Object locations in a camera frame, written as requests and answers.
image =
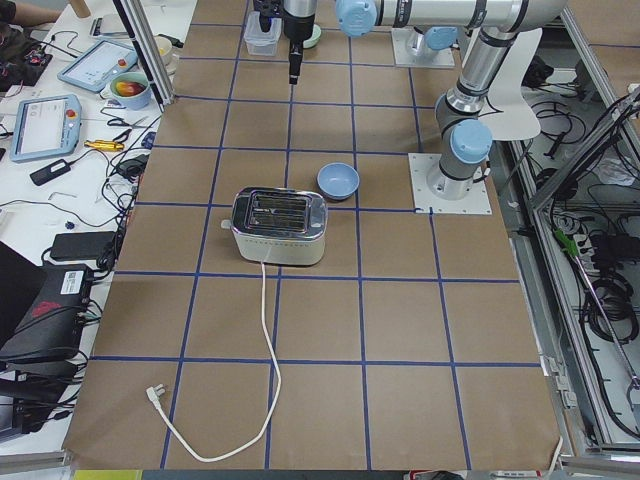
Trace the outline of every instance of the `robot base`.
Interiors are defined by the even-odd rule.
[[[440,154],[409,154],[413,203],[416,212],[491,215],[491,204],[484,182],[471,184],[469,193],[460,200],[446,200],[433,193],[427,184],[427,175],[431,167],[440,161],[440,156]]]
[[[413,28],[393,28],[391,39],[393,40],[393,53],[396,65],[404,67],[424,68],[453,68],[455,61],[450,48],[438,52],[425,52],[423,55],[412,55],[407,49],[409,37],[413,34]]]

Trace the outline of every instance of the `white label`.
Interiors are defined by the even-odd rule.
[[[73,272],[67,272],[64,274],[64,281],[62,282],[61,295],[75,295],[80,293],[80,287],[82,286],[82,276],[84,272],[82,270],[76,270]]]

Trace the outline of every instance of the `tablet device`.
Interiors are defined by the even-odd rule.
[[[58,79],[97,93],[117,75],[130,70],[137,61],[138,55],[133,47],[104,39],[60,71]]]
[[[23,100],[11,141],[14,162],[67,155],[80,138],[82,107],[73,94]]]

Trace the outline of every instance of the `blue bowl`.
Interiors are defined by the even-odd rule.
[[[360,177],[346,163],[329,163],[318,172],[318,186],[331,200],[346,200],[358,189]]]

